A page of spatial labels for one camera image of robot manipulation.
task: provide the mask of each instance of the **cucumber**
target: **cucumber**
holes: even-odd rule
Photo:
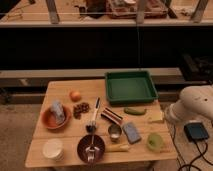
[[[147,111],[147,109],[144,109],[143,111],[137,111],[137,110],[129,108],[129,107],[124,108],[124,112],[126,114],[130,114],[130,115],[144,115],[144,114],[146,114],[146,111]]]

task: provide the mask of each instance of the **small cup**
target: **small cup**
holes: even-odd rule
[[[122,134],[122,129],[119,125],[112,124],[108,128],[108,133],[110,135],[111,141],[116,142],[116,141],[118,141],[118,139],[120,138],[120,136]]]
[[[60,139],[50,139],[43,146],[43,155],[44,157],[59,161],[63,156],[63,144]]]

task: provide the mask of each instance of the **floor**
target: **floor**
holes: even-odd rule
[[[33,135],[36,121],[38,119],[41,103],[38,104],[1,104],[0,105],[0,170],[1,171],[47,171],[45,168],[28,169],[25,168],[25,158],[30,141]],[[213,128],[211,122],[205,118],[201,119],[210,134],[207,140],[209,150],[205,155],[206,158],[213,161]],[[168,125],[171,134],[173,134],[173,126]],[[183,125],[176,127],[175,142],[186,163],[190,162],[198,155],[196,146],[189,143],[184,132]],[[202,159],[195,162],[202,171],[213,170],[213,167],[205,163]],[[179,168],[177,160],[161,161],[155,164],[155,171],[176,171]],[[92,168],[75,167],[75,168],[58,168],[58,170],[70,171],[141,171],[141,163],[121,164],[118,166],[93,166]]]

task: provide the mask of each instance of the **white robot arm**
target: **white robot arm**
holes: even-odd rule
[[[213,87],[189,86],[180,92],[180,99],[165,110],[165,119],[173,124],[202,115],[213,120]]]

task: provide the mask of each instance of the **table leg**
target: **table leg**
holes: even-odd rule
[[[148,171],[153,171],[154,170],[154,166],[158,161],[150,161],[149,166],[147,167]]]
[[[47,170],[48,171],[57,171],[57,169],[55,167],[48,167]]]

